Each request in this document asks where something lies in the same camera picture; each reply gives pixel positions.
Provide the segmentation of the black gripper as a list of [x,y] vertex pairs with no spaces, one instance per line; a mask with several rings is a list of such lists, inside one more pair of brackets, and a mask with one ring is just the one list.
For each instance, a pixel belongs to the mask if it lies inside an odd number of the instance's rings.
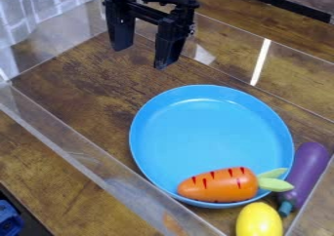
[[103,0],[111,46],[119,52],[134,45],[135,19],[159,21],[154,67],[162,70],[178,61],[187,38],[194,33],[195,9],[199,3],[197,0],[140,1],[154,2],[160,6],[174,5],[175,9],[166,16],[166,13],[148,8],[138,0]]

